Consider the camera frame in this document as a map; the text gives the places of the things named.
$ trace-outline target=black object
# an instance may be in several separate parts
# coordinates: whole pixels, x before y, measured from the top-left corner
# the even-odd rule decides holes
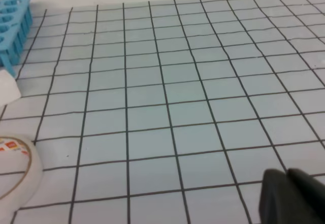
[[[264,172],[262,224],[325,224],[325,186],[298,169]]]

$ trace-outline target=black grid line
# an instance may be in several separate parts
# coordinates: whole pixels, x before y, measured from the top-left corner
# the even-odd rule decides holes
[[[175,0],[174,0],[174,3],[175,3],[175,8],[176,8],[176,11],[177,11],[177,14],[178,14],[179,22],[180,22],[181,25],[182,25],[182,20],[181,20],[181,17],[179,16],[179,11],[178,11],[178,8],[177,8],[176,1],[175,1]],[[208,104],[208,107],[209,107],[209,110],[210,110],[210,114],[211,114],[212,120],[213,120],[213,122],[214,122],[214,125],[215,125],[215,128],[216,128],[216,131],[217,131],[217,134],[218,134],[218,137],[219,137],[219,140],[220,140],[220,144],[221,144],[221,146],[222,146],[223,153],[224,153],[224,155],[225,155],[225,158],[226,158],[226,161],[227,161],[227,164],[228,164],[229,170],[230,170],[230,172],[231,172],[231,175],[232,175],[233,181],[234,181],[234,183],[235,183],[235,186],[236,186],[236,189],[237,189],[237,192],[238,192],[239,198],[240,198],[240,200],[241,200],[241,202],[242,202],[242,204],[243,204],[243,207],[244,207],[244,210],[245,210],[245,213],[246,213],[246,216],[247,216],[247,220],[248,220],[248,222],[251,224],[252,221],[251,221],[251,218],[250,218],[250,215],[249,215],[249,212],[248,212],[248,208],[247,208],[246,203],[245,203],[245,201],[244,201],[244,198],[243,198],[243,196],[242,196],[241,190],[240,190],[240,188],[239,188],[239,186],[238,186],[238,182],[237,182],[237,179],[236,179],[236,175],[235,175],[235,172],[234,172],[234,170],[233,170],[233,167],[232,167],[231,161],[230,161],[230,159],[229,159],[228,153],[227,153],[226,150],[225,150],[225,146],[224,146],[224,143],[223,143],[223,140],[222,140],[222,137],[221,137],[221,133],[220,133],[219,128],[218,128],[218,125],[217,125],[217,123],[216,123],[216,119],[215,119],[215,117],[214,117],[214,114],[213,114],[213,111],[212,111],[212,107],[211,107],[210,102],[209,102],[209,100],[208,100],[207,92],[206,92],[206,90],[205,90],[205,87],[204,87],[203,81],[202,81],[201,76],[200,76],[200,72],[199,72],[199,69],[198,69],[198,65],[197,65],[196,59],[195,59],[195,57],[194,57],[194,55],[193,55],[193,53],[192,53],[192,50],[191,50],[191,48],[190,48],[190,44],[189,44],[188,38],[186,37],[185,29],[184,29],[183,26],[182,26],[182,29],[183,29],[184,36],[185,36],[185,38],[186,38],[187,45],[188,45],[188,47],[189,47],[189,51],[190,51],[191,56],[192,56],[192,59],[193,59],[193,61],[194,61],[194,65],[195,65],[195,68],[196,68],[196,71],[197,71],[197,74],[198,74],[198,77],[199,77],[199,80],[200,80],[200,83],[201,83],[201,86],[202,86],[202,90],[203,90],[203,93],[204,93],[204,96],[205,96],[206,102],[207,102],[207,104]]]
[[[310,176],[312,176],[312,177],[325,176],[325,173],[310,174]],[[241,183],[238,183],[238,185],[240,186],[240,185],[249,185],[249,184],[256,184],[256,183],[262,183],[262,181],[241,182]],[[184,189],[184,191],[193,191],[193,190],[201,190],[201,189],[209,189],[209,188],[220,188],[220,187],[230,187],[230,186],[236,186],[236,185],[234,183],[230,183],[230,184],[223,184],[223,185],[193,187],[193,188],[186,188],[186,189]],[[159,194],[167,194],[167,193],[176,193],[176,192],[181,192],[181,191],[182,191],[181,189],[172,189],[172,190],[166,190],[166,191],[149,192],[149,193],[131,195],[130,198],[142,197],[142,196],[151,196],[151,195],[159,195]],[[114,197],[89,199],[89,200],[77,200],[77,201],[75,201],[75,203],[88,203],[88,202],[107,201],[107,200],[116,200],[116,199],[124,199],[124,198],[127,198],[127,196],[114,196]],[[58,202],[58,203],[51,203],[51,204],[44,204],[44,205],[37,205],[37,206],[27,206],[27,207],[20,208],[20,210],[45,208],[45,207],[56,206],[56,205],[66,205],[66,204],[71,204],[71,203],[72,202],[66,201],[66,202]]]
[[[300,4],[293,4],[293,5],[286,5],[287,7],[294,7],[294,6],[301,6]],[[284,7],[283,5],[275,5],[275,6],[268,6],[265,8],[274,8],[274,7]],[[245,11],[245,10],[256,10],[258,7],[253,7],[253,8],[241,8],[241,9],[236,9],[234,11]],[[222,10],[222,11],[208,11],[207,13],[222,13],[222,12],[229,12],[230,10]],[[187,16],[187,15],[194,15],[194,14],[204,14],[204,12],[196,12],[196,13],[185,13],[185,14],[180,14],[180,16]],[[164,15],[164,16],[155,16],[152,18],[162,18],[162,17],[175,17],[177,15]],[[146,17],[137,17],[137,18],[126,18],[125,20],[141,20],[141,19],[149,19],[149,16]],[[98,23],[101,22],[114,22],[114,21],[123,21],[123,19],[112,19],[112,20],[100,20],[97,21]],[[70,22],[70,24],[83,24],[83,23],[94,23],[94,21],[84,21],[84,22]],[[46,25],[43,27],[52,27],[52,26],[60,26],[60,25],[65,25],[66,23],[58,23],[58,24],[51,24],[51,25]]]
[[[157,58],[158,58],[158,62],[159,62],[162,87],[164,89],[164,96],[165,96],[165,102],[166,102],[166,108],[167,108],[168,121],[169,121],[169,125],[171,127],[170,130],[171,130],[171,135],[172,135],[172,141],[173,141],[173,147],[174,147],[174,153],[175,153],[175,159],[176,159],[176,165],[177,165],[177,171],[178,171],[178,178],[179,178],[179,182],[180,182],[180,186],[181,186],[181,190],[182,190],[181,192],[182,192],[182,198],[183,198],[183,203],[184,203],[184,210],[185,210],[185,214],[186,214],[187,223],[190,224],[191,220],[190,220],[190,216],[189,216],[189,212],[188,212],[186,195],[185,195],[185,191],[184,191],[184,183],[183,183],[182,172],[181,172],[181,167],[180,167],[178,153],[177,153],[177,147],[176,147],[176,141],[175,141],[175,135],[174,135],[174,130],[173,130],[173,124],[172,124],[170,108],[169,108],[169,105],[168,105],[168,97],[167,97],[167,92],[166,92],[166,87],[165,87],[163,68],[161,66],[159,48],[158,48],[158,43],[157,43],[157,40],[156,40],[156,33],[155,33],[155,30],[154,30],[154,24],[153,24],[153,20],[152,20],[150,2],[148,2],[148,5],[149,5],[149,12],[150,12],[150,19],[151,19],[151,25],[152,25],[152,30],[153,30],[153,36],[154,36],[154,41],[155,41],[155,45],[156,45]]]
[[[96,21],[98,18],[98,5],[96,8]],[[79,174],[79,164],[80,164],[80,158],[81,158],[81,149],[82,149],[82,143],[83,143],[83,136],[84,136],[84,128],[85,128],[85,122],[86,122],[86,115],[87,115],[87,105],[88,105],[88,96],[89,96],[89,88],[90,88],[90,80],[91,80],[91,65],[93,61],[93,53],[94,53],[94,47],[95,47],[95,39],[96,39],[96,28],[97,28],[97,22],[95,23],[95,30],[93,34],[93,46],[91,51],[91,60],[89,64],[89,74],[88,74],[88,85],[87,85],[87,92],[86,92],[86,100],[85,100],[85,109],[83,112],[83,119],[82,119],[82,127],[81,127],[81,136],[80,136],[80,143],[79,143],[79,149],[78,149],[78,158],[77,158],[77,167],[76,167],[76,174],[75,174],[75,181],[74,181],[74,187],[73,187],[73,193],[72,193],[72,200],[71,200],[71,206],[69,211],[69,221],[68,223],[72,223],[72,216],[73,216],[73,208],[76,198],[76,191],[77,191],[77,183],[78,183],[78,174]]]
[[[242,78],[242,77],[252,77],[252,76],[260,76],[258,75],[249,75],[249,76],[241,76],[241,77],[226,77],[226,78],[215,78],[215,79],[202,79],[202,81],[210,81],[210,80],[221,80],[221,79],[228,79],[228,78]],[[173,84],[178,84],[178,83],[188,83],[188,82],[176,82]],[[147,86],[156,86],[156,85],[164,85],[164,84],[155,84],[155,85],[144,85],[145,87]],[[100,91],[106,91],[106,90],[115,90],[113,89],[101,89]],[[231,97],[219,97],[219,98],[213,98],[213,99],[208,99],[208,101],[218,101],[218,100],[227,100],[227,99],[237,99],[237,98],[246,98],[246,97],[259,97],[263,95],[273,95],[273,94],[287,94],[290,92],[307,92],[307,91],[315,91],[315,90],[325,90],[325,88],[310,88],[310,89],[300,89],[300,90],[293,90],[293,91],[282,91],[282,92],[271,92],[271,93],[258,93],[258,94],[252,94],[252,95],[238,95],[238,96],[231,96]],[[191,101],[179,101],[179,102],[170,102],[170,103],[159,103],[159,104],[148,104],[148,105],[139,105],[139,106],[125,106],[125,107],[116,107],[116,108],[110,108],[110,109],[98,109],[98,110],[86,110],[86,112],[104,112],[104,111],[115,111],[115,110],[124,110],[124,109],[134,109],[134,108],[144,108],[144,107],[154,107],[154,106],[169,106],[169,105],[176,105],[176,104],[186,104],[186,103],[195,103],[195,102],[203,102],[206,100],[191,100]],[[84,111],[69,111],[69,112],[63,112],[63,113],[55,113],[55,114],[48,114],[44,115],[43,117],[52,117],[52,116],[62,116],[62,115],[69,115],[69,114],[81,114],[84,113]],[[23,116],[23,117],[10,117],[10,118],[3,118],[2,121],[9,121],[9,120],[17,120],[17,119],[27,119],[27,118],[41,118],[42,115],[38,116]]]
[[[127,224],[131,223],[130,199],[130,167],[128,147],[128,104],[127,104],[127,70],[126,70],[126,38],[125,38],[125,6],[123,3],[123,37],[124,37],[124,96],[125,96],[125,143],[126,143],[126,194],[127,194]]]

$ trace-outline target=roll of tape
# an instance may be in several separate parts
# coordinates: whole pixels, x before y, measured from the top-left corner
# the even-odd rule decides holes
[[[0,144],[0,157],[1,154],[6,154],[6,150],[19,150],[29,156],[27,168],[22,178],[9,191],[0,196],[1,221],[12,215],[33,196],[42,179],[43,167],[37,150],[31,141],[16,135],[1,135],[0,138],[3,140],[3,144]]]

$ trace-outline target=grid mat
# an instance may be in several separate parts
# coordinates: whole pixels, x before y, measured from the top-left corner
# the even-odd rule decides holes
[[[32,11],[0,133],[45,170],[8,223],[256,224],[265,169],[325,182],[325,0]]]

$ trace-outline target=white tape roll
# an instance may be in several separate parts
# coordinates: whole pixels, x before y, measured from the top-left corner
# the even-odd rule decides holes
[[[12,147],[9,148],[9,150],[20,150],[21,148],[22,153],[29,156],[27,168],[22,178],[16,184],[14,184],[9,191],[0,196],[1,221],[12,215],[21,206],[26,204],[27,201],[33,196],[42,179],[43,167],[36,148],[31,141],[16,135],[0,135],[0,138],[5,139],[6,141],[12,140],[13,142],[19,144],[18,147]],[[3,154],[6,154],[6,149],[3,147],[1,148],[1,144],[0,150],[3,150],[0,151],[0,157]]]

